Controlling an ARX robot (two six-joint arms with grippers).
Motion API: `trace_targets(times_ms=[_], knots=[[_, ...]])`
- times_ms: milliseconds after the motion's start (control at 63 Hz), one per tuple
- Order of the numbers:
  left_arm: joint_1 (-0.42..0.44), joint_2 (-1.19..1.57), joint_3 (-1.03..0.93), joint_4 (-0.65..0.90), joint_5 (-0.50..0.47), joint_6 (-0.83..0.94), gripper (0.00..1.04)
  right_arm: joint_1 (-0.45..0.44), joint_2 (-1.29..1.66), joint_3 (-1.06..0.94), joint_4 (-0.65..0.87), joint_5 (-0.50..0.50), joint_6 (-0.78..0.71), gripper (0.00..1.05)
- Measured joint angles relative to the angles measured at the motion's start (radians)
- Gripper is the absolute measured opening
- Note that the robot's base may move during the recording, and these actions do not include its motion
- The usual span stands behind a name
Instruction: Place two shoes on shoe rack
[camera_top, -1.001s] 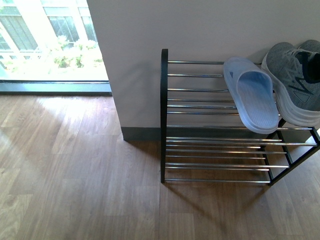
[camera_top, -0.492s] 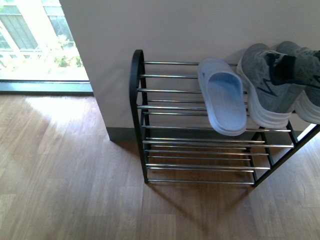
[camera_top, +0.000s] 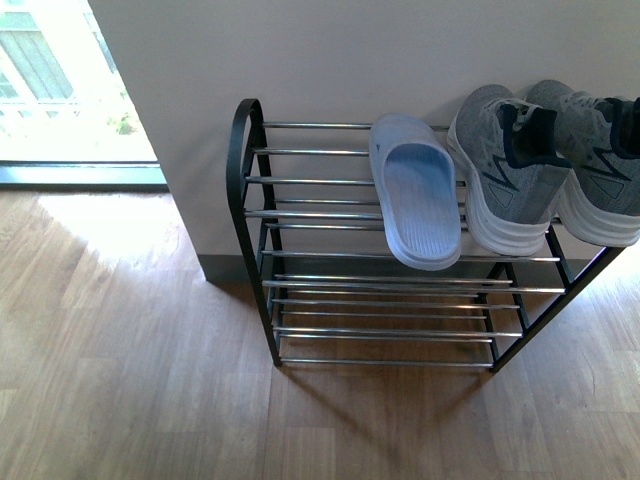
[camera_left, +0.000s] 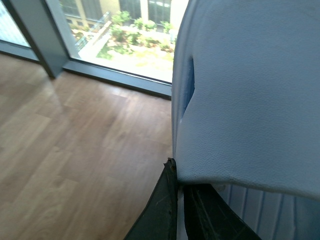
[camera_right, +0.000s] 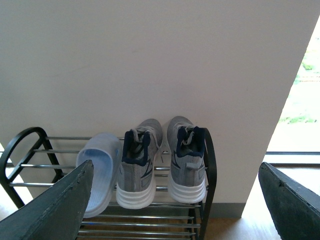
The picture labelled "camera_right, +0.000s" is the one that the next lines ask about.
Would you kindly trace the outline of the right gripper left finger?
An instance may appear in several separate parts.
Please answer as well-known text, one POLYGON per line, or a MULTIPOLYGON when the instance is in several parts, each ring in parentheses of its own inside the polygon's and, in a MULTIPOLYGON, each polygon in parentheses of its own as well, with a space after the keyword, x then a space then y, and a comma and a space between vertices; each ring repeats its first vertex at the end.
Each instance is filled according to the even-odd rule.
POLYGON ((2 240, 74 240, 90 199, 94 166, 87 160, 0 222, 2 240))

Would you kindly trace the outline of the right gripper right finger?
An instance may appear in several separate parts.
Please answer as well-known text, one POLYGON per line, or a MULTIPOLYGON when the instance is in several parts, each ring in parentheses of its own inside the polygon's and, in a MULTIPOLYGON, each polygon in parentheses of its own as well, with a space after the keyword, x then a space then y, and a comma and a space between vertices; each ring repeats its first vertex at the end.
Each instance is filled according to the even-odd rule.
POLYGON ((282 240, 320 238, 320 196, 267 162, 258 180, 274 226, 282 240))

